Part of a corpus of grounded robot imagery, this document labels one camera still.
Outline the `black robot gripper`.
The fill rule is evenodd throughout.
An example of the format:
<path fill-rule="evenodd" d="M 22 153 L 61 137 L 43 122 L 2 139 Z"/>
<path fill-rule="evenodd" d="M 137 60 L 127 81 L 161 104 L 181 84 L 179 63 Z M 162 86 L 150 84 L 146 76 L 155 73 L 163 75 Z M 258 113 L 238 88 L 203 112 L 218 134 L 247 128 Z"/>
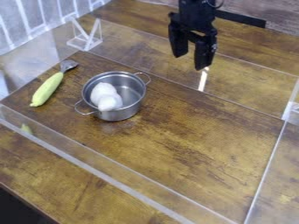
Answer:
<path fill-rule="evenodd" d="M 215 20 L 217 0 L 179 0 L 179 11 L 169 14 L 169 39 L 177 58 L 189 52 L 189 42 L 195 43 L 195 69 L 211 65 L 218 50 Z"/>

